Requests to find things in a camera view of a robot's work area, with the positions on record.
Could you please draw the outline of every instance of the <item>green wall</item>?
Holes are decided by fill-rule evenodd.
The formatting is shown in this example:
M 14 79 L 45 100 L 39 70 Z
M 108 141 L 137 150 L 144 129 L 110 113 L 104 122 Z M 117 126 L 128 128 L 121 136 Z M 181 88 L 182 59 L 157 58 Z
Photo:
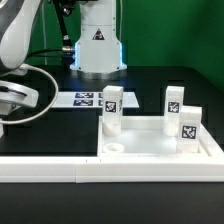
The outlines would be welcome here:
M 193 67 L 224 91 L 223 0 L 123 0 L 124 61 L 129 66 Z M 79 7 L 66 18 L 73 41 L 80 35 Z M 60 47 L 61 35 L 53 5 L 45 4 L 47 47 Z M 31 51 L 43 49 L 38 18 Z M 43 64 L 43 59 L 32 59 Z M 48 59 L 59 64 L 59 59 Z

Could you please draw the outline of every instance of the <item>white rectangular block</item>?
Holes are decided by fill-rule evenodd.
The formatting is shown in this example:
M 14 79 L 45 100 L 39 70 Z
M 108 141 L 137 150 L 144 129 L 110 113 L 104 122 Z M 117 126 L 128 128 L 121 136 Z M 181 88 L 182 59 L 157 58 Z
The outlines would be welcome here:
M 181 108 L 177 150 L 198 152 L 201 116 L 201 107 L 183 106 Z
M 108 136 L 117 136 L 121 132 L 123 113 L 123 87 L 107 86 L 103 90 L 103 130 Z
M 180 109 L 183 105 L 184 87 L 168 86 L 164 111 L 164 134 L 176 136 L 178 133 Z

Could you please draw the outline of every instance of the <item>black tabletop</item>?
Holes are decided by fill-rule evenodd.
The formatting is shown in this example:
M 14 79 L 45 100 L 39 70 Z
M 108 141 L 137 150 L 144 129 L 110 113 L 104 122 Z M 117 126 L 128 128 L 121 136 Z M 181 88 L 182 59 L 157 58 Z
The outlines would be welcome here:
M 102 91 L 107 85 L 123 86 L 135 92 L 140 108 L 124 109 L 125 116 L 162 116 L 168 85 L 184 86 L 184 104 L 203 108 L 202 124 L 224 148 L 224 93 L 197 71 L 184 67 L 130 67 L 127 75 L 115 80 L 85 80 L 61 67 L 46 67 L 57 80 L 60 91 Z M 29 117 L 46 107 L 54 89 L 42 74 L 4 79 L 33 87 L 40 98 L 35 109 L 21 108 L 5 119 Z M 0 155 L 95 156 L 98 119 L 102 109 L 51 109 L 33 122 L 5 126 L 0 139 Z
M 131 67 L 119 80 L 82 80 L 60 67 L 45 68 L 60 91 L 102 91 L 120 85 L 136 93 L 139 109 L 124 115 L 163 115 L 168 85 L 185 87 L 185 105 L 203 107 L 202 123 L 224 149 L 224 94 L 198 72 L 182 67 Z M 35 110 L 19 109 L 5 119 L 21 119 L 44 108 L 52 84 L 36 72 L 4 79 L 36 88 Z M 1 155 L 94 156 L 100 109 L 51 109 L 40 119 L 5 127 Z M 1 223 L 215 223 L 224 221 L 223 183 L 0 184 Z

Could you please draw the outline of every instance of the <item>white edge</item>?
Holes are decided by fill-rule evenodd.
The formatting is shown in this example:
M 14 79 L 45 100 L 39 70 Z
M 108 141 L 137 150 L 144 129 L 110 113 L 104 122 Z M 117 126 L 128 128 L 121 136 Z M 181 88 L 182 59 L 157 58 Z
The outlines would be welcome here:
M 224 153 L 203 126 L 200 142 L 210 156 L 2 156 L 0 182 L 223 182 Z

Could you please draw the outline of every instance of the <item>white tray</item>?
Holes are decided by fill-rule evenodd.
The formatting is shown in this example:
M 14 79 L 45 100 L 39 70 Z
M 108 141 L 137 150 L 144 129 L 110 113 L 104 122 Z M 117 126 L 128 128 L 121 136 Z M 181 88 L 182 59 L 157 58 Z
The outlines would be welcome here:
M 117 137 L 108 137 L 102 131 L 102 117 L 99 118 L 98 156 L 99 157 L 146 157 L 172 156 L 175 158 L 206 158 L 220 156 L 222 149 L 206 131 L 200 127 L 198 153 L 176 151 L 177 137 L 169 137 L 163 133 L 163 117 L 159 116 L 128 116 L 122 117 L 122 131 Z M 124 146 L 124 152 L 105 152 L 103 147 L 108 144 Z
M 163 117 L 123 117 L 121 136 L 107 138 L 100 117 L 98 156 L 0 157 L 0 182 L 224 182 L 224 153 L 202 125 L 199 153 L 175 153 L 162 125 Z M 110 142 L 124 153 L 105 154 Z

